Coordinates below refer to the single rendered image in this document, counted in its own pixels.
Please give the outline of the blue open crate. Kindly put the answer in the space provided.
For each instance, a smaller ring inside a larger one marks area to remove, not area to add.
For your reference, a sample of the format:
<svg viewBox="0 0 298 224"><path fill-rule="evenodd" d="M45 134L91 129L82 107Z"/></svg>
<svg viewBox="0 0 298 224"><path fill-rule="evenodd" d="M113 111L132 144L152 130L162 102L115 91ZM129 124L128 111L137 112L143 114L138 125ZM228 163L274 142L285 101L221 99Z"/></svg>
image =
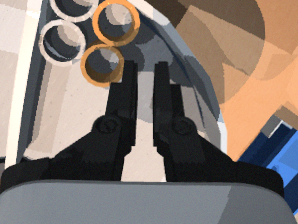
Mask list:
<svg viewBox="0 0 298 224"><path fill-rule="evenodd" d="M277 171L284 181L284 200L295 216L298 213L298 131L274 114L260 131L238 160Z"/></svg>

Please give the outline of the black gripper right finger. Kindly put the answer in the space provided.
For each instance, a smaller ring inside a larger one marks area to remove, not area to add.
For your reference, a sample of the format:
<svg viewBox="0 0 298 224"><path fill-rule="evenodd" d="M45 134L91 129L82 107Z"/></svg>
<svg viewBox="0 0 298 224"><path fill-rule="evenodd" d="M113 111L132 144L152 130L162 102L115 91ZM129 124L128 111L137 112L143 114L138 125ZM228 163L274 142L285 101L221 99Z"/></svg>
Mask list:
<svg viewBox="0 0 298 224"><path fill-rule="evenodd" d="M163 157L166 182L240 182L284 198L283 178L277 171L233 161L198 134L194 121L185 117L181 85L170 84L166 61L154 67L153 147Z"/></svg>

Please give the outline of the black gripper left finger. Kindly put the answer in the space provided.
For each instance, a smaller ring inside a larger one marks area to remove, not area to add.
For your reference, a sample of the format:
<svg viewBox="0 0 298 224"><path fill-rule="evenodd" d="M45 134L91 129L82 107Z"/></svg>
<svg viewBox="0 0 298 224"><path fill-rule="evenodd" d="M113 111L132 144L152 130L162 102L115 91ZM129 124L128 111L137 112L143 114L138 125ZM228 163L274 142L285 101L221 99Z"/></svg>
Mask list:
<svg viewBox="0 0 298 224"><path fill-rule="evenodd" d="M124 61L122 82L111 82L105 115L91 132L53 158L44 157L7 167L0 194L20 183L34 180L121 181L125 156L136 143L138 63Z"/></svg>

